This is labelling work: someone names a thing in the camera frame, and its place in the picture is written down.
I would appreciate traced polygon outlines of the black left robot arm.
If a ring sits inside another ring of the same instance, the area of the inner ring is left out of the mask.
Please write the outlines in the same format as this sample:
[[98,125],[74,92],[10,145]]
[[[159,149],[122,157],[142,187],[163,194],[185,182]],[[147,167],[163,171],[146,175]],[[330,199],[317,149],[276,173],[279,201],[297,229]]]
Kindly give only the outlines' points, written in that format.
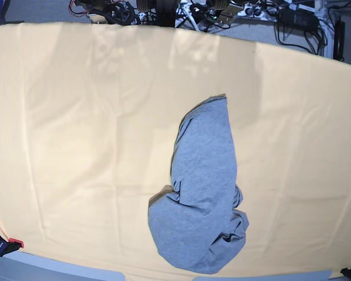
[[212,28],[229,29],[245,5],[245,1],[205,1],[203,4],[191,1],[188,18],[196,31],[208,33]]

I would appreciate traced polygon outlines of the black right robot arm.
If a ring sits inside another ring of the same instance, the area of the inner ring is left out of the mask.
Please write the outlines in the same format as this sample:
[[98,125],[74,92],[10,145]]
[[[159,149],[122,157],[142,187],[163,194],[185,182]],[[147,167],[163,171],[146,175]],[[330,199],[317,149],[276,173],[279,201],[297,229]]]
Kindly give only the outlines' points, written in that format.
[[91,23],[119,26],[140,25],[141,19],[128,1],[71,0],[68,11],[73,16],[86,16]]

